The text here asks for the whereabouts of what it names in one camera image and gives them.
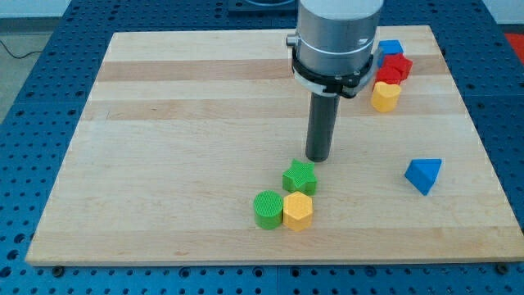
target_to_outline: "yellow block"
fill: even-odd
[[[397,84],[377,82],[373,88],[371,105],[379,112],[393,111],[399,101],[402,88]]]
[[[301,192],[294,192],[284,198],[283,223],[294,231],[301,231],[313,222],[313,199]]]

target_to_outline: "black cylindrical rod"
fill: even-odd
[[[311,93],[308,137],[305,145],[305,155],[311,161],[321,162],[329,157],[339,99],[339,96],[324,97]]]

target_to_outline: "red block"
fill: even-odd
[[[386,82],[388,84],[400,85],[402,74],[394,67],[384,64],[377,72],[376,82]]]
[[[386,55],[383,66],[390,66],[400,72],[400,79],[405,80],[409,76],[413,62],[405,58],[404,54]]]

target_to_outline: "blue block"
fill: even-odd
[[[441,159],[415,159],[409,163],[404,176],[426,196],[436,181],[441,165]]]
[[[382,67],[384,56],[404,53],[404,49],[402,49],[402,45],[400,45],[399,40],[382,40],[378,42],[378,47],[382,48],[382,57],[378,61],[379,67]]]

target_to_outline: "blue pegboard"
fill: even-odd
[[[0,126],[0,295],[524,293],[523,263],[51,268],[30,239],[117,31],[291,28],[290,12],[229,15],[226,1],[72,0]],[[524,69],[481,0],[386,0],[381,25],[430,25],[524,225]]]

